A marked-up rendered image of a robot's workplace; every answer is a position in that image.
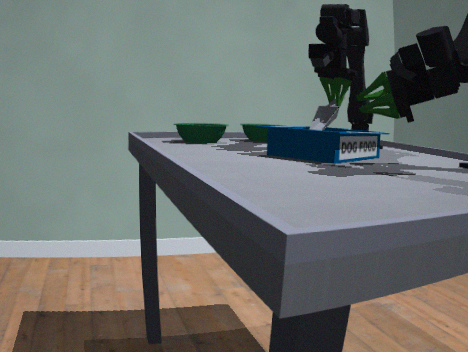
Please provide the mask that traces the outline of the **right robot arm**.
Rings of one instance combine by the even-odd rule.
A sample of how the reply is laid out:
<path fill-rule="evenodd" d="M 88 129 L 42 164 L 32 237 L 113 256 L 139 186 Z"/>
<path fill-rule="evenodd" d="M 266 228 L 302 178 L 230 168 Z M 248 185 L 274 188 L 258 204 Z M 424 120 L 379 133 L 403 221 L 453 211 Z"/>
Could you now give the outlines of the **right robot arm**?
<path fill-rule="evenodd" d="M 359 108 L 370 101 L 357 99 L 357 95 L 366 89 L 364 51 L 365 46 L 369 46 L 369 31 L 365 9 L 352 10 L 347 4 L 322 4 L 316 36 L 325 44 L 309 44 L 308 57 L 314 68 L 346 68 L 348 58 L 349 69 L 357 71 L 358 75 L 350 85 L 348 122 L 352 124 L 352 130 L 369 131 L 374 115 L 361 113 Z"/>

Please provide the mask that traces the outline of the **green bowl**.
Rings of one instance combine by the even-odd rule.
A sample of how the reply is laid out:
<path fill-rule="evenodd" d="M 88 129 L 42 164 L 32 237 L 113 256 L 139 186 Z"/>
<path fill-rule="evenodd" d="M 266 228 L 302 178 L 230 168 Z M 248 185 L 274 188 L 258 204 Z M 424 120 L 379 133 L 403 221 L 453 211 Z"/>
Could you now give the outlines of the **green bowl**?
<path fill-rule="evenodd" d="M 243 126 L 245 135 L 250 141 L 267 142 L 268 128 L 260 128 L 256 126 L 283 126 L 283 125 L 268 125 L 268 124 L 240 124 Z"/>
<path fill-rule="evenodd" d="M 180 137 L 188 143 L 216 143 L 226 130 L 226 124 L 178 123 L 174 125 Z"/>

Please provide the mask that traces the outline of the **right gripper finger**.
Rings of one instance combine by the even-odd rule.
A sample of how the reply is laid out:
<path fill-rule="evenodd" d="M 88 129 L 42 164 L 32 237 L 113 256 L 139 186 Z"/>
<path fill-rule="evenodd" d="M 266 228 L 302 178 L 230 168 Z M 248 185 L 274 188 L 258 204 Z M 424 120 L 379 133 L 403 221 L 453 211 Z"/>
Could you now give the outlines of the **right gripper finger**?
<path fill-rule="evenodd" d="M 326 92 L 327 98 L 329 103 L 332 102 L 335 99 L 335 88 L 334 88 L 334 79 L 331 78 L 326 78 L 326 77 L 320 77 L 320 82 Z M 332 84 L 330 84 L 332 83 Z M 329 86 L 329 85 L 330 86 Z M 331 94 L 330 94 L 331 90 Z"/>
<path fill-rule="evenodd" d="M 341 88 L 341 86 L 343 87 Z M 344 78 L 334 77 L 334 85 L 335 85 L 335 95 L 336 95 L 336 103 L 337 106 L 341 106 L 343 98 L 351 85 L 351 81 Z M 340 94 L 341 91 L 341 94 Z"/>

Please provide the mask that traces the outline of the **grey table edge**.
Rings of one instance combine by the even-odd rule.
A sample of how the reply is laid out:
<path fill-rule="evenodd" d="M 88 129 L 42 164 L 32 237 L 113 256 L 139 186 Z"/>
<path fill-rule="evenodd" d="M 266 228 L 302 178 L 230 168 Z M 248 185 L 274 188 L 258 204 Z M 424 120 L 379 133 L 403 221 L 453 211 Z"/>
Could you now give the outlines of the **grey table edge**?
<path fill-rule="evenodd" d="M 132 134 L 130 134 L 132 133 Z M 468 209 L 294 228 L 141 138 L 178 132 L 129 132 L 128 138 L 209 206 L 284 265 L 345 257 L 468 234 Z M 140 140 L 140 142 L 139 142 Z M 468 161 L 468 154 L 380 140 L 381 146 Z M 165 155 L 165 156 L 164 156 Z"/>

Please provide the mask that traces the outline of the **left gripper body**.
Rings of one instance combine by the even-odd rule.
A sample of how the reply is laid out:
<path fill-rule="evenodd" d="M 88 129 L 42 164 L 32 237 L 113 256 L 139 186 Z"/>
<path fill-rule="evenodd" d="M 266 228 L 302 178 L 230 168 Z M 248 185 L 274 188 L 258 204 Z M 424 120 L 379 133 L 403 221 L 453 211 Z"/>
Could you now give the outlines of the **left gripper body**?
<path fill-rule="evenodd" d="M 390 67 L 392 69 L 391 64 L 390 64 Z M 395 105 L 396 105 L 396 108 L 398 110 L 398 113 L 399 113 L 400 117 L 401 118 L 406 117 L 408 123 L 413 122 L 414 119 L 413 119 L 412 111 L 411 111 L 411 108 L 410 108 L 411 105 L 409 105 L 409 102 L 408 102 L 408 99 L 407 99 L 407 95 L 406 95 L 406 92 L 405 92 L 401 77 L 396 75 L 396 73 L 395 73 L 395 71 L 393 71 L 393 69 L 389 70 L 389 71 L 386 71 L 386 74 L 387 74 L 389 84 L 390 84 L 390 87 L 391 87 L 392 96 L 393 96 L 393 99 L 394 99 L 394 102 L 395 102 Z M 399 104 L 398 104 L 398 102 L 399 102 Z M 400 107 L 399 107 L 399 105 L 400 105 Z M 410 112 L 410 115 L 409 115 L 408 111 Z"/>

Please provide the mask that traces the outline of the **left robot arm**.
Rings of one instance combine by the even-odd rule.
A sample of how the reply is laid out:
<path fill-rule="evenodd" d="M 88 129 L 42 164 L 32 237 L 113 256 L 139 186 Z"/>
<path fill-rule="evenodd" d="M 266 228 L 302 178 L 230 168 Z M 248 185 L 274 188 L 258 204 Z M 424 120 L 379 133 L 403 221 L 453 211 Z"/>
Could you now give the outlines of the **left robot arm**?
<path fill-rule="evenodd" d="M 460 83 L 468 83 L 468 14 L 454 41 L 448 26 L 432 27 L 416 37 L 422 54 L 416 43 L 399 48 L 390 58 L 409 105 L 433 99 L 432 91 L 436 99 L 458 93 Z M 425 64 L 432 67 L 429 77 Z"/>

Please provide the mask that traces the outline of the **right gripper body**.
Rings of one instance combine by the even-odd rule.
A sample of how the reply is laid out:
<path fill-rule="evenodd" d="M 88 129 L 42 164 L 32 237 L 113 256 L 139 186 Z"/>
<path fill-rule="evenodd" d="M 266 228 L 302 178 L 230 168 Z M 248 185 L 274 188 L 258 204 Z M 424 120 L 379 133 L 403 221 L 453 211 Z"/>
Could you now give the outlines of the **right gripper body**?
<path fill-rule="evenodd" d="M 339 77 L 339 78 L 344 78 L 344 79 L 348 79 L 352 81 L 353 81 L 353 75 L 357 76 L 357 71 L 349 69 L 349 68 L 329 68 L 329 67 L 314 68 L 314 72 L 318 73 L 318 77 L 327 77 L 331 79 L 334 79 L 334 77 Z"/>

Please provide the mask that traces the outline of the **blue dog food box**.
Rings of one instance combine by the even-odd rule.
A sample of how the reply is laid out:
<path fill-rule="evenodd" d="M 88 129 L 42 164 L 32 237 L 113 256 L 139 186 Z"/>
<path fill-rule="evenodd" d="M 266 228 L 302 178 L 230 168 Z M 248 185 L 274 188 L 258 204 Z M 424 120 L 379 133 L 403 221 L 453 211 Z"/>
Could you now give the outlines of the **blue dog food box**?
<path fill-rule="evenodd" d="M 267 155 L 332 164 L 379 158 L 382 132 L 326 127 L 321 133 L 324 131 L 301 126 L 256 127 L 268 128 Z"/>

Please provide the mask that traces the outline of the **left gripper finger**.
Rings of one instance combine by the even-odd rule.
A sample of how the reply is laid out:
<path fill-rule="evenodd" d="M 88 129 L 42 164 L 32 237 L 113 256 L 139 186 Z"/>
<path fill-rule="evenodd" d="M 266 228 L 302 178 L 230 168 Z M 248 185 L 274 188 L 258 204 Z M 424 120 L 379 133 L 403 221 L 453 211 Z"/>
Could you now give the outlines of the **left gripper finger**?
<path fill-rule="evenodd" d="M 389 108 L 381 108 L 381 106 L 389 106 Z M 392 93 L 388 93 L 360 107 L 359 110 L 361 111 L 361 113 L 379 114 L 396 119 L 400 118 Z"/>
<path fill-rule="evenodd" d="M 379 88 L 380 86 L 383 86 L 384 89 L 371 94 L 372 91 Z M 382 72 L 368 88 L 357 95 L 357 99 L 358 101 L 376 100 L 377 98 L 380 98 L 388 93 L 392 93 L 391 87 L 386 73 Z"/>

